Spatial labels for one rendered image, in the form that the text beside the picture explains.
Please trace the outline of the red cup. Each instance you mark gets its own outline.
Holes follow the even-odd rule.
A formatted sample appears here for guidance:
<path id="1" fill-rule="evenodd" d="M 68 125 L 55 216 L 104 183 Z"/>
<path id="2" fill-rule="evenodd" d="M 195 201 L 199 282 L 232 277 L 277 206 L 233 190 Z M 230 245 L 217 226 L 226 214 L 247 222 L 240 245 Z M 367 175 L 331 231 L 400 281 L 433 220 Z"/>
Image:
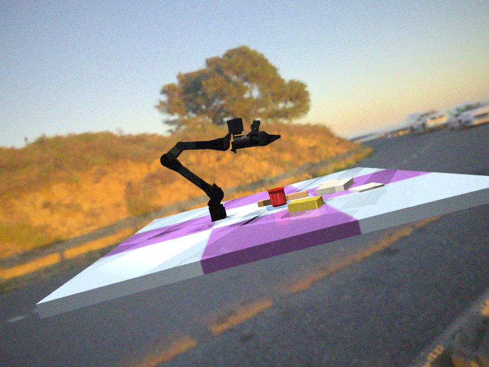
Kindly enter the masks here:
<path id="1" fill-rule="evenodd" d="M 269 193 L 270 201 L 273 207 L 279 207 L 286 204 L 286 196 L 284 193 L 284 187 L 278 187 L 267 191 Z"/>

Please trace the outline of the yellow rectangular block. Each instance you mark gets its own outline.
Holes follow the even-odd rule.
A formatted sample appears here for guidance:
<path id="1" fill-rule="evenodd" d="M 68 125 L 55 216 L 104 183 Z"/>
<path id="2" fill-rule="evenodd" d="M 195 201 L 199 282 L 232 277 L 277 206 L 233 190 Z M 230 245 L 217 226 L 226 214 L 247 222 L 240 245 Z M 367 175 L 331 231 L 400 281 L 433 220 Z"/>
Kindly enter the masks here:
<path id="1" fill-rule="evenodd" d="M 287 204 L 289 212 L 318 208 L 323 204 L 322 196 L 294 200 Z"/>

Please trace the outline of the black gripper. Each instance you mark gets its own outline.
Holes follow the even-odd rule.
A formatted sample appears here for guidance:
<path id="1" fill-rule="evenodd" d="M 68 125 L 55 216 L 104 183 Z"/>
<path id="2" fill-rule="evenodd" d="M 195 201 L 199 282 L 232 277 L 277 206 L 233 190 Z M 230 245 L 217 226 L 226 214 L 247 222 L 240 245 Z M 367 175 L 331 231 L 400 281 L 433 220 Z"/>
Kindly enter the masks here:
<path id="1" fill-rule="evenodd" d="M 281 138 L 281 135 L 269 135 L 264 131 L 259 132 L 258 134 L 247 134 L 244 136 L 247 147 L 255 147 L 255 146 L 266 146 L 273 141 Z"/>

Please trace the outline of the orange flat bar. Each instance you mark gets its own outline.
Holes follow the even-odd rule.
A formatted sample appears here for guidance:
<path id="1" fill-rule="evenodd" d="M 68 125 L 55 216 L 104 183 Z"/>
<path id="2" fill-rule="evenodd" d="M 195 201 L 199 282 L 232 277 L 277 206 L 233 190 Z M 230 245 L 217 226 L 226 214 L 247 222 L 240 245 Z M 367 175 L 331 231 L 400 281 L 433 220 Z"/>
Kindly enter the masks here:
<path id="1" fill-rule="evenodd" d="M 308 195 L 308 191 L 305 190 L 305 191 L 301 191 L 298 193 L 287 194 L 285 196 L 286 196 L 286 201 L 289 201 L 289 200 L 305 198 L 305 197 L 308 197 L 309 195 Z M 263 207 L 266 205 L 271 205 L 271 201 L 270 201 L 270 199 L 260 200 L 257 202 L 257 204 L 258 204 L 258 207 Z"/>

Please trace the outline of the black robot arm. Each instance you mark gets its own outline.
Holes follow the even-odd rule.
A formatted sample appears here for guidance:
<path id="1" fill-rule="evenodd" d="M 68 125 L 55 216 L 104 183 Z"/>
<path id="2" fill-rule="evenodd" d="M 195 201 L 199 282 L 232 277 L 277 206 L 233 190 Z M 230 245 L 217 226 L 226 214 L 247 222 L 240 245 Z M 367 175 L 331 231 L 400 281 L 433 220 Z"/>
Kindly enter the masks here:
<path id="1" fill-rule="evenodd" d="M 245 136 L 234 136 L 242 134 L 243 122 L 242 118 L 236 118 L 232 120 L 227 120 L 227 125 L 229 133 L 223 138 L 217 138 L 210 141 L 179 141 L 167 154 L 163 154 L 160 158 L 160 163 L 181 174 L 190 182 L 194 183 L 200 189 L 202 189 L 209 197 L 208 202 L 211 222 L 226 218 L 226 210 L 221 204 L 224 197 L 224 192 L 221 187 L 218 187 L 215 183 L 213 185 L 207 183 L 192 171 L 184 167 L 177 158 L 184 150 L 201 150 L 201 149 L 211 149 L 219 151 L 227 151 L 230 147 L 231 134 L 233 134 L 233 142 L 231 151 L 235 154 L 236 149 L 246 148 Z M 253 120 L 251 124 L 251 132 L 248 134 L 258 134 L 259 133 L 260 120 Z"/>

